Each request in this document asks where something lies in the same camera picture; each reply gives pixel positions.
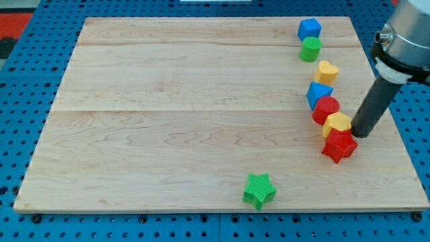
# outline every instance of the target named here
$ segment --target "wooden cutting board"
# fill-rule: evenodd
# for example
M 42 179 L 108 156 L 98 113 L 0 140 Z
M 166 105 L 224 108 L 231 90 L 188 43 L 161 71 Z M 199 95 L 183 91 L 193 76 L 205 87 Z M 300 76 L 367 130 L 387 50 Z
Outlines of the wooden cutting board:
M 256 212 L 248 173 L 277 194 L 262 212 L 424 210 L 390 114 L 336 165 L 306 92 L 302 17 L 88 18 L 15 209 L 22 213 Z M 319 60 L 354 115 L 374 76 L 348 17 L 318 17 Z

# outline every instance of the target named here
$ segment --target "toy block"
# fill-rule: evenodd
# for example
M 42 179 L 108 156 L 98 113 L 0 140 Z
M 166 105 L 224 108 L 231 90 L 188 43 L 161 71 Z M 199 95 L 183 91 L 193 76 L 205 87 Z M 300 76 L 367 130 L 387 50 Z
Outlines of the toy block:
M 351 129 L 351 118 L 342 114 L 341 112 L 335 112 L 334 114 L 329 114 L 322 126 L 322 135 L 327 138 L 332 129 L 337 129 L 338 131 L 345 131 Z
M 330 64 L 327 60 L 322 60 L 318 64 L 314 79 L 321 84 L 333 86 L 337 74 L 339 74 L 338 67 Z
M 315 109 L 316 102 L 324 96 L 330 96 L 332 92 L 333 88 L 328 85 L 324 85 L 314 81 L 311 82 L 308 89 L 308 93 L 306 94 L 310 109 Z
M 314 62 L 318 58 L 321 46 L 321 40 L 315 37 L 307 37 L 303 40 L 302 48 L 300 49 L 300 58 L 305 62 Z
M 314 18 L 305 19 L 300 22 L 300 26 L 298 28 L 298 37 L 303 41 L 307 37 L 315 37 L 318 38 L 321 33 L 321 25 Z
M 316 102 L 315 109 L 312 113 L 312 119 L 317 124 L 323 125 L 327 116 L 338 112 L 340 108 L 341 105 L 334 97 L 322 97 Z
M 248 185 L 243 192 L 243 202 L 252 204 L 258 211 L 264 203 L 275 198 L 276 188 L 269 181 L 269 174 L 248 174 Z
M 358 144 L 352 138 L 350 130 L 332 129 L 325 140 L 325 146 L 321 153 L 338 163 L 342 158 L 350 157 L 357 146 Z

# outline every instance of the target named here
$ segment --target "green star block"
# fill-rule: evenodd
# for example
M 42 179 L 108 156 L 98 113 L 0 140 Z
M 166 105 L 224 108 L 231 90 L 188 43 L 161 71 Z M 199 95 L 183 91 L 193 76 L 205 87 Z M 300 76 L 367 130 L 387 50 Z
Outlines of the green star block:
M 258 211 L 275 197 L 276 188 L 270 184 L 269 174 L 248 174 L 248 185 L 243 192 L 243 202 L 252 204 Z

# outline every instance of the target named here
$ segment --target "blue block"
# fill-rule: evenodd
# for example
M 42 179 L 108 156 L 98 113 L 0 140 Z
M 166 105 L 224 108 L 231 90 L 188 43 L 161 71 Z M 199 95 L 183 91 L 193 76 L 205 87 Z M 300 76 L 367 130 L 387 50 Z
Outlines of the blue block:
M 298 28 L 298 37 L 303 41 L 306 37 L 318 38 L 321 32 L 321 25 L 314 18 L 302 20 Z
M 324 96 L 330 96 L 332 92 L 333 92 L 333 88 L 331 86 L 317 83 L 315 81 L 310 83 L 308 93 L 306 94 L 310 109 L 313 111 L 315 108 L 316 102 Z

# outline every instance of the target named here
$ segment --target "yellow hexagon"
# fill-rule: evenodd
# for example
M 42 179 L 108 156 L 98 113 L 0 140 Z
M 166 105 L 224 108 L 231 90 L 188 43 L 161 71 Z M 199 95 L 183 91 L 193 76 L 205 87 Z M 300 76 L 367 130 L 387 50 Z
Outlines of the yellow hexagon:
M 332 128 L 336 128 L 339 131 L 351 129 L 351 118 L 341 112 L 328 115 L 322 126 L 322 135 L 324 138 L 328 137 Z

